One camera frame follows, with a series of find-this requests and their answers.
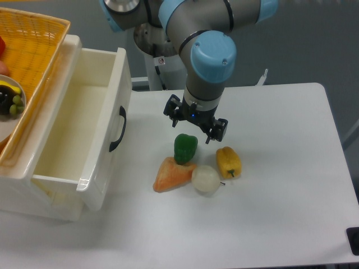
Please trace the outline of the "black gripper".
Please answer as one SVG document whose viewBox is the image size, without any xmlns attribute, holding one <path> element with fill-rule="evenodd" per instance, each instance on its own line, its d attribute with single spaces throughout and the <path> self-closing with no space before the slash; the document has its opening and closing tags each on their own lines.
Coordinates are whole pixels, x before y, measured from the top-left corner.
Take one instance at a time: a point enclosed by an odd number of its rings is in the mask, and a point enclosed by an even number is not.
<svg viewBox="0 0 359 269">
<path fill-rule="evenodd" d="M 172 127 L 175 127 L 179 121 L 187 121 L 198 126 L 206 132 L 205 143 L 209 144 L 212 140 L 221 142 L 227 131 L 228 121 L 215 118 L 217 106 L 209 101 L 186 101 L 185 98 L 180 100 L 177 95 L 172 94 L 165 105 L 163 114 L 169 116 Z"/>
</svg>

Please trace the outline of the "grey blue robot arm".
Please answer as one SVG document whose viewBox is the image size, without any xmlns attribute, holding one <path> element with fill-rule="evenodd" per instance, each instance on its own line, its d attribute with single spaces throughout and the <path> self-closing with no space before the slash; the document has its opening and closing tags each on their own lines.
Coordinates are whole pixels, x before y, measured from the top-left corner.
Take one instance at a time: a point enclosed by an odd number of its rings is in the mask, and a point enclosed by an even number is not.
<svg viewBox="0 0 359 269">
<path fill-rule="evenodd" d="M 221 141 L 228 122 L 215 112 L 237 56 L 230 33 L 272 17 L 278 1 L 101 1 L 100 6 L 115 31 L 150 25 L 146 40 L 154 53 L 160 46 L 154 33 L 169 41 L 187 77 L 183 98 L 172 95 L 164 114 L 173 123 L 198 126 L 208 141 Z"/>
</svg>

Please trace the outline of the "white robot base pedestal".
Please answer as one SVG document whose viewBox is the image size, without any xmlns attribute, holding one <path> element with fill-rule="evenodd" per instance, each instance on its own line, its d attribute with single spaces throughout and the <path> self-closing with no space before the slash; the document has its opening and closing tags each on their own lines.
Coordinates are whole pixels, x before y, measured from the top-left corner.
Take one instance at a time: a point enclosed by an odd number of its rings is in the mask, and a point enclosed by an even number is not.
<svg viewBox="0 0 359 269">
<path fill-rule="evenodd" d="M 151 91 L 185 88 L 186 68 L 162 28 L 149 23 L 137 26 L 134 42 L 144 56 Z"/>
</svg>

